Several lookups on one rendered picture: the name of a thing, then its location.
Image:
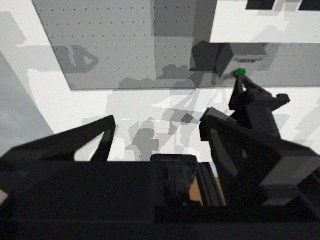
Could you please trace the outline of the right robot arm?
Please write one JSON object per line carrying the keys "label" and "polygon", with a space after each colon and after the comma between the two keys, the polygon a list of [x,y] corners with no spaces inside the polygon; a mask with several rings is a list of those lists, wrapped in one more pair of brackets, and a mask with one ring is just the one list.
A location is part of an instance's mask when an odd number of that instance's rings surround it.
{"label": "right robot arm", "polygon": [[[212,115],[240,126],[262,133],[274,133],[272,124],[264,105],[245,105],[232,118],[215,109],[207,107],[200,118],[199,133],[201,141],[208,141],[205,123],[208,115]],[[237,120],[237,121],[236,121]],[[218,133],[222,145],[239,171],[246,160],[246,153],[233,142]],[[308,177],[296,185],[320,212],[320,166]]]}

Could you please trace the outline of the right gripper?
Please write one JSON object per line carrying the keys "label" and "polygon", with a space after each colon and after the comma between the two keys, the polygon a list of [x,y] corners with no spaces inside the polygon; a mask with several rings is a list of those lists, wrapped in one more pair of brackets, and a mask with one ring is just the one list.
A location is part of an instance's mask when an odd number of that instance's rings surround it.
{"label": "right gripper", "polygon": [[[246,89],[245,91],[243,90],[242,83]],[[263,93],[260,93],[259,91]],[[281,138],[272,112],[289,103],[290,101],[291,100],[288,94],[278,93],[276,97],[273,97],[270,92],[252,82],[246,75],[238,74],[228,107],[229,110],[235,110],[230,115],[230,117],[232,117],[245,105],[264,105],[274,130],[274,133],[266,134]]]}

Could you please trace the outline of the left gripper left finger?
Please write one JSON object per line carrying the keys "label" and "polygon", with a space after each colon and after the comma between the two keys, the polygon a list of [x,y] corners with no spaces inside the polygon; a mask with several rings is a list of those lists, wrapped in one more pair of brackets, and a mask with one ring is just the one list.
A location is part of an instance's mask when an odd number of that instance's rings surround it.
{"label": "left gripper left finger", "polygon": [[107,161],[115,128],[114,116],[109,115],[73,129],[12,147],[0,158],[75,161],[76,151],[104,132],[89,161]]}

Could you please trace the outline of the grey flat rectangular mat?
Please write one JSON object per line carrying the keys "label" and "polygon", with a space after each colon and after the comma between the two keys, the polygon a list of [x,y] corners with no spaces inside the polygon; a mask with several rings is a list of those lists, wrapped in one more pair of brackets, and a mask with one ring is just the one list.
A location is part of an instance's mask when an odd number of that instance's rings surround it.
{"label": "grey flat rectangular mat", "polygon": [[[197,0],[31,0],[72,90],[234,88],[219,43],[193,38]],[[320,87],[320,43],[261,42],[260,87]]]}

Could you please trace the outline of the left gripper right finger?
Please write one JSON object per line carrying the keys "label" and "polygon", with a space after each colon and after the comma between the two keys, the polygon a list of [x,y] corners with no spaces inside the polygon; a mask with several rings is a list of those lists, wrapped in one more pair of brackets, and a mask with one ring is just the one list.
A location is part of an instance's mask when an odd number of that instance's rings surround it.
{"label": "left gripper right finger", "polygon": [[[310,147],[212,115],[205,129],[226,206],[243,206],[262,186],[296,186],[320,166],[320,155]],[[246,152],[239,171],[217,132]]]}

